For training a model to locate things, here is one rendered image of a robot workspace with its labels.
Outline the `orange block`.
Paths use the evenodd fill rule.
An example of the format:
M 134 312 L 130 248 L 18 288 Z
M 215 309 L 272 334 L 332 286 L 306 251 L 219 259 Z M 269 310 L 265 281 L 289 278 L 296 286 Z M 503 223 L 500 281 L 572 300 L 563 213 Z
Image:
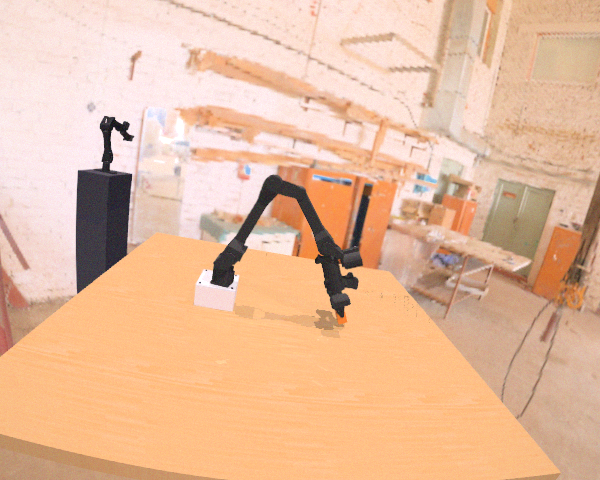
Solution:
M 335 312 L 335 311 L 334 311 Z M 347 323 L 347 318 L 346 318 L 346 314 L 344 311 L 344 317 L 339 317 L 338 314 L 335 312 L 335 316 L 337 318 L 338 324 L 343 324 L 343 323 Z

